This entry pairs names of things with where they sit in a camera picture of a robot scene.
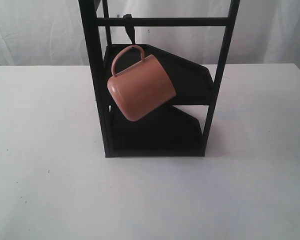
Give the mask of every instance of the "mug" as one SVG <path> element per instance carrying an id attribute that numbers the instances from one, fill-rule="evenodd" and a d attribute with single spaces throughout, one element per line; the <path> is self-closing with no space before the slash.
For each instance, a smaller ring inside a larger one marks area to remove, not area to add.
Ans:
<path id="1" fill-rule="evenodd" d="M 141 61 L 116 73 L 118 59 L 131 48 L 140 51 Z M 120 51 L 113 59 L 111 72 L 107 88 L 129 121 L 141 119 L 176 96 L 176 90 L 160 62 L 153 55 L 145 57 L 145 51 L 138 45 L 130 45 Z"/>

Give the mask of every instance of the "white table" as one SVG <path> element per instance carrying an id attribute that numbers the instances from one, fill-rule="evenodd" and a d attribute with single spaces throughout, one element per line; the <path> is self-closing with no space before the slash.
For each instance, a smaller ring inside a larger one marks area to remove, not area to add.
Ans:
<path id="1" fill-rule="evenodd" d="M 227 65 L 206 157 L 104 158 L 88 66 L 1 66 L 0 240 L 96 239 L 300 240 L 297 67 Z"/>

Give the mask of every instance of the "black shelf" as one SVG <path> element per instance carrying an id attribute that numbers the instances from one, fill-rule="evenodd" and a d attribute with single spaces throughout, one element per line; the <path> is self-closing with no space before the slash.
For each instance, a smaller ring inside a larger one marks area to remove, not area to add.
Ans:
<path id="1" fill-rule="evenodd" d="M 213 81 L 209 70 L 169 52 L 148 44 L 138 44 L 144 49 L 145 55 L 154 55 L 161 63 L 166 73 L 170 77 L 176 91 L 176 97 L 168 103 L 170 105 L 209 105 L 213 93 Z M 103 64 L 105 69 L 105 81 L 112 76 L 111 64 L 115 56 L 129 44 L 113 44 L 107 46 Z M 120 72 L 127 67 L 140 61 L 140 52 L 132 49 L 125 53 L 117 62 L 115 70 Z M 107 91 L 109 105 L 114 105 L 114 101 Z"/>
<path id="2" fill-rule="evenodd" d="M 199 121 L 168 104 L 136 122 L 114 105 L 110 122 L 115 157 L 204 156 Z"/>

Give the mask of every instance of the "vertical post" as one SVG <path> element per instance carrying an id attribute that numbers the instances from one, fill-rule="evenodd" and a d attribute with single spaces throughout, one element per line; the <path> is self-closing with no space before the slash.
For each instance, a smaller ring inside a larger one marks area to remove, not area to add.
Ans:
<path id="1" fill-rule="evenodd" d="M 110 112 L 106 96 L 106 81 L 104 81 L 104 65 L 99 36 L 99 28 L 96 23 L 94 0 L 78 0 L 82 25 L 86 43 L 86 49 L 90 62 L 90 70 L 93 80 L 94 94 L 100 119 L 100 127 L 106 157 L 112 157 L 112 135 L 110 126 Z"/>
<path id="2" fill-rule="evenodd" d="M 108 10 L 108 1 L 102 0 L 102 8 L 103 8 L 103 17 L 109 18 L 109 10 Z M 108 44 L 108 47 L 111 47 L 112 40 L 111 40 L 111 31 L 110 26 L 105 26 L 105 35 L 106 35 L 106 42 Z"/>
<path id="3" fill-rule="evenodd" d="M 208 112 L 206 114 L 206 119 L 205 119 L 205 124 L 203 129 L 203 151 L 204 152 L 206 151 L 207 148 L 208 136 L 211 128 L 212 119 L 214 117 L 214 112 L 216 109 L 218 94 L 219 94 L 220 85 L 221 85 L 222 77 L 226 66 L 231 38 L 234 32 L 239 4 L 240 4 L 240 0 L 231 0 L 229 14 L 228 14 L 228 24 L 225 27 L 218 65 L 216 68 L 216 73 L 213 82 L 212 101 L 211 104 L 209 105 Z"/>

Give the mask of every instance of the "white backdrop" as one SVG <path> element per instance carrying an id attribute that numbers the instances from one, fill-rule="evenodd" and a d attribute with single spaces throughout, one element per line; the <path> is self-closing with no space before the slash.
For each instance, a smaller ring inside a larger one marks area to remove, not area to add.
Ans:
<path id="1" fill-rule="evenodd" d="M 108 0 L 111 17 L 225 17 L 230 0 Z M 113 42 L 129 43 L 123 27 Z M 217 62 L 223 27 L 137 27 L 149 43 L 200 64 Z M 103 47 L 105 30 L 100 29 Z M 242 0 L 228 63 L 300 68 L 300 0 Z M 0 0 L 0 65 L 89 64 L 77 0 Z"/>

